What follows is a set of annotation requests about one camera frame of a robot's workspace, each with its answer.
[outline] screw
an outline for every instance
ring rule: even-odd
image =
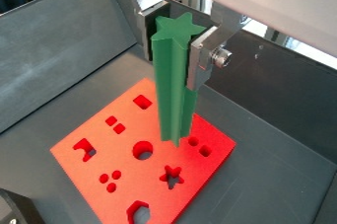
[[[224,46],[216,48],[210,54],[210,61],[218,68],[224,68],[229,64],[230,59],[232,52]]]

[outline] circular hole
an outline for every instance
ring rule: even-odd
[[[197,138],[195,138],[195,137],[189,137],[189,139],[188,139],[188,143],[189,143],[189,145],[191,145],[191,146],[196,146],[196,145],[197,145],[197,143],[199,143]]]
[[[109,185],[108,185],[108,187],[107,187],[107,190],[108,190],[108,192],[113,192],[115,190],[116,190],[116,184],[115,183],[111,183]]]
[[[103,174],[103,175],[100,176],[100,182],[104,184],[104,183],[108,182],[108,180],[109,180],[109,176],[108,176],[107,174]]]
[[[113,180],[119,180],[121,178],[121,172],[120,171],[115,171],[113,173],[112,173],[112,179]]]
[[[149,141],[139,141],[132,152],[136,159],[147,160],[153,155],[153,144]]]

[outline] green peg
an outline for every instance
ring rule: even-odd
[[[177,19],[156,18],[157,32],[152,36],[153,64],[163,141],[179,146],[189,134],[197,92],[185,87],[189,41],[205,28],[192,23],[192,14]]]

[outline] star-shaped hole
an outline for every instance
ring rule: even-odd
[[[176,184],[184,183],[180,173],[181,167],[173,169],[169,165],[165,166],[165,174],[160,176],[160,180],[168,183],[168,189],[173,189]]]

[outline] red shape sorting board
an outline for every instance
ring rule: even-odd
[[[176,148],[161,141],[156,86],[140,81],[52,148],[99,219],[172,223],[229,156],[236,143],[197,114]]]

